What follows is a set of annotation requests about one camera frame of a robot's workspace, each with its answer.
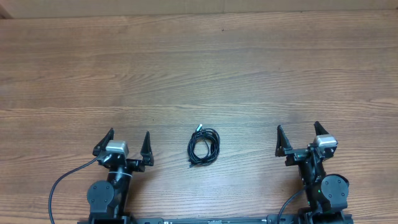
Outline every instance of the wooden table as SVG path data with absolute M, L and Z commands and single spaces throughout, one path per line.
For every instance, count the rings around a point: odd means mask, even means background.
M 110 127 L 131 158 L 151 133 L 136 217 L 277 213 L 302 186 L 274 156 L 276 127 L 305 147 L 316 120 L 339 140 L 325 170 L 351 183 L 346 213 L 398 218 L 398 11 L 1 20 L 0 107 L 0 223 L 50 223 L 52 184 Z M 188 169 L 200 123 L 221 153 Z M 56 223 L 87 219 L 86 191 L 106 176 L 92 165 L 61 181 Z

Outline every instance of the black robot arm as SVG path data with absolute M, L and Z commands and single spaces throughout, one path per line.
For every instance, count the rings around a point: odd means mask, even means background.
M 322 162 L 332 158 L 337 140 L 317 121 L 317 136 L 304 149 L 293 149 L 282 126 L 277 128 L 275 156 L 286 157 L 285 165 L 298 165 L 308 205 L 298 211 L 298 223 L 353 223 L 350 215 L 343 215 L 347 208 L 349 182 L 342 175 L 326 175 Z
M 127 142 L 115 141 L 113 136 L 114 131 L 110 129 L 93 149 L 98 164 L 109 169 L 109 173 L 107 180 L 97 181 L 88 189 L 90 216 L 88 222 L 78 222 L 79 224 L 137 224 L 134 217 L 124 209 L 132 173 L 144 172 L 145 166 L 154 165 L 149 132 L 146 133 L 141 148 L 142 160 L 127 159 Z

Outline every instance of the wood grain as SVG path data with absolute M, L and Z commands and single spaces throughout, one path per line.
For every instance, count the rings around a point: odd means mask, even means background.
M 92 159 L 110 127 L 155 166 L 136 174 L 136 217 L 276 213 L 300 186 L 274 157 L 319 120 L 339 140 L 329 174 L 351 183 L 356 223 L 398 218 L 398 12 L 335 11 L 0 21 L 0 223 L 50 223 L 47 197 Z M 209 167 L 188 169 L 199 123 L 221 136 Z M 57 223 L 86 219 L 90 166 L 63 180 Z M 305 197 L 287 212 L 305 206 Z

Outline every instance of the black usb cable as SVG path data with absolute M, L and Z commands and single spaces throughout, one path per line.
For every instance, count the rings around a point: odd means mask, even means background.
M 198 157 L 194 152 L 195 144 L 201 139 L 206 143 L 207 146 L 207 155 L 203 158 Z M 191 140 L 188 143 L 187 152 L 189 157 L 188 161 L 191 162 L 189 167 L 193 167 L 195 165 L 210 165 L 217 159 L 217 156 L 220 153 L 220 136 L 214 129 L 202 129 L 202 124 L 200 124 L 196 131 L 192 134 Z

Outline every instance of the wire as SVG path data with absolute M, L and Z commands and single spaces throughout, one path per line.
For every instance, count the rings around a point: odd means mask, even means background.
M 302 193 L 308 188 L 308 186 L 309 186 L 309 185 L 305 186 L 304 189 L 299 190 L 296 194 L 293 194 L 293 196 L 291 196 L 291 197 L 284 203 L 284 206 L 282 206 L 282 208 L 280 208 L 280 211 L 279 211 L 279 214 L 278 214 L 278 221 L 277 221 L 277 224 L 279 224 L 280 218 L 281 218 L 282 213 L 284 212 L 286 206 L 287 206 L 295 197 L 297 197 L 297 196 L 299 196 L 300 194 L 302 194 Z
M 312 150 L 311 151 L 311 157 L 312 157 L 312 161 L 313 161 L 313 167 L 312 167 L 312 172 L 313 172 L 313 176 L 315 177 L 314 178 L 314 182 L 317 180 L 317 177 L 318 177 L 318 174 L 317 174 L 317 170 L 318 170 L 318 163 L 317 163 L 317 161 L 315 160 L 315 153 L 314 153 L 314 151 L 315 150 Z
M 216 130 L 211 128 L 202 129 L 202 124 L 200 124 L 197 130 L 192 134 L 191 140 L 188 143 L 187 152 L 189 157 L 189 162 L 191 165 L 189 167 L 193 167 L 195 165 L 210 165 L 217 159 L 218 154 L 220 153 L 220 136 L 216 132 Z M 198 140 L 204 140 L 207 147 L 207 155 L 203 158 L 198 157 L 195 153 L 195 144 Z M 210 147 L 206 142 L 207 140 L 211 141 Z
M 98 158 L 98 157 L 94 158 L 92 161 L 89 161 L 89 162 L 87 162 L 86 164 L 84 164 L 84 165 L 82 165 L 82 166 L 80 166 L 80 167 L 77 167 L 76 169 L 73 169 L 73 170 L 67 172 L 66 174 L 63 174 L 60 178 L 58 178 L 57 181 L 55 181 L 54 185 L 53 185 L 52 188 L 51 188 L 50 196 L 49 196 L 49 215 L 50 215 L 51 224 L 55 224 L 55 223 L 54 223 L 54 218 L 53 218 L 53 216 L 52 216 L 51 201 L 52 201 L 52 195 L 54 194 L 54 190 L 55 190 L 55 187 L 57 186 L 57 184 L 58 184 L 64 177 L 66 177 L 67 175 L 69 175 L 69 174 L 71 174 L 71 173 L 74 173 L 74 172 L 76 172 L 76 171 L 78 171 L 78 170 L 80 170 L 80 169 L 82 169 L 82 168 L 84 168 L 84 167 L 87 167 L 87 166 L 89 166 L 90 164 L 94 163 L 94 162 L 97 160 L 97 158 Z

